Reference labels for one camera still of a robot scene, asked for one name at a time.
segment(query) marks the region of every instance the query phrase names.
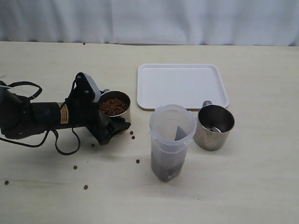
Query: black cable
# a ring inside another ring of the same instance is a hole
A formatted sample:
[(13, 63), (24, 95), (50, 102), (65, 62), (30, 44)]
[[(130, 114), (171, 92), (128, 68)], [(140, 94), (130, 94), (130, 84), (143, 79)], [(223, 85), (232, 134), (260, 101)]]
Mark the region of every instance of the black cable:
[[(69, 97), (70, 97), (72, 91), (74, 90), (74, 88), (75, 88), (75, 83), (76, 83), (76, 80), (74, 80), (73, 83), (72, 83), (72, 86), (71, 86), (71, 92), (70, 92), (69, 96), (68, 96), (68, 97), (65, 99), (65, 101), (61, 104), (61, 106), (59, 107), (58, 113), (56, 114), (56, 116), (53, 117), (52, 121), (51, 121), (51, 122), (49, 123), (49, 125), (47, 126), (47, 128), (46, 128), (46, 130), (45, 130), (45, 131), (46, 131), (46, 134), (45, 134), (43, 140), (41, 141), (41, 143), (39, 143), (39, 144), (37, 144), (37, 145), (29, 145), (29, 144), (25, 144), (25, 143), (22, 143), (22, 142), (11, 141), (11, 140), (4, 139), (4, 138), (1, 138), (1, 137), (0, 137), (0, 140), (1, 140), (1, 141), (4, 141), (4, 142), (12, 143), (12, 144), (20, 145), (20, 146), (30, 147), (30, 148), (37, 148), (37, 147), (42, 146), (42, 145), (45, 143), (45, 141), (46, 141), (46, 139), (47, 139), (47, 137), (48, 137), (48, 135), (49, 135), (49, 133), (50, 133), (50, 131), (51, 131), (51, 127), (54, 125), (55, 120), (56, 120), (57, 117), (59, 116), (59, 113), (60, 113), (61, 109), (62, 109), (62, 108), (64, 107), (64, 105), (67, 103), (67, 101), (68, 101), (68, 99), (69, 99)], [(77, 139), (78, 139), (78, 148), (77, 148), (75, 151), (71, 152), (71, 153), (64, 153), (64, 152), (62, 152), (61, 150), (59, 150), (59, 148), (57, 147), (58, 132), (57, 132), (57, 130), (52, 130), (52, 132), (54, 133), (54, 135), (55, 135), (55, 137), (56, 137), (55, 148), (56, 148), (56, 150), (57, 150), (60, 154), (62, 154), (62, 155), (71, 155), (71, 154), (74, 154), (75, 152), (77, 152), (77, 151), (80, 149), (81, 141), (80, 141), (79, 136), (74, 132), (74, 128), (72, 128), (72, 132), (74, 133), (74, 135), (75, 135), (75, 136), (77, 137)]]

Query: table surface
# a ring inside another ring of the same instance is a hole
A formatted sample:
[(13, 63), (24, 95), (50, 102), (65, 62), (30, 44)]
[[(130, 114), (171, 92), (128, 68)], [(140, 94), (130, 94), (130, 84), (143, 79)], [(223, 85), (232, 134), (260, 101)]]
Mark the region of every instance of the table surface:
[[(298, 223), (298, 62), (298, 47), (0, 42), (0, 77), (41, 85), (35, 102), (63, 101), (80, 71), (101, 89), (127, 93), (136, 137), (126, 132), (99, 146), (79, 128), (82, 147), (72, 156), (56, 152), (52, 134), (40, 148), (0, 142), (0, 223)], [(152, 112), (136, 102), (144, 63), (216, 65), (236, 120), (221, 150), (193, 142), (167, 183), (150, 169)], [(76, 147), (70, 130), (59, 133), (62, 149)]]

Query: kibble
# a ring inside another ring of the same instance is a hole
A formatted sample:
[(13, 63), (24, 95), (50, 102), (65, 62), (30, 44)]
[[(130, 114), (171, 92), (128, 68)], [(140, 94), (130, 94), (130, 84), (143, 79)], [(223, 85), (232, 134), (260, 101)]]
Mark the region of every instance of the kibble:
[(129, 105), (121, 99), (112, 98), (100, 104), (99, 110), (108, 116), (117, 116), (124, 113)]

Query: white tray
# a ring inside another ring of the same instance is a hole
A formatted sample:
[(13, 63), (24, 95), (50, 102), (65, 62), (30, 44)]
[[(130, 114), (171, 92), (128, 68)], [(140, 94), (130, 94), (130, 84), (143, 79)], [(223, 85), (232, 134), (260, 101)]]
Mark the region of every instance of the white tray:
[(211, 64), (144, 64), (138, 68), (137, 103), (145, 110), (168, 104), (200, 109), (205, 100), (227, 107), (218, 69)]

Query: mug handle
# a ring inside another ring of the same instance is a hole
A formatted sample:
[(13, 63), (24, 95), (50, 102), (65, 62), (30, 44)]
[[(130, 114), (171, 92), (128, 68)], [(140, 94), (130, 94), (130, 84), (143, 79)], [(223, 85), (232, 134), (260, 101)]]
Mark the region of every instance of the mug handle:
[(208, 105), (211, 105), (212, 102), (210, 100), (206, 100), (203, 104), (202, 104), (202, 107), (204, 106), (208, 106)]

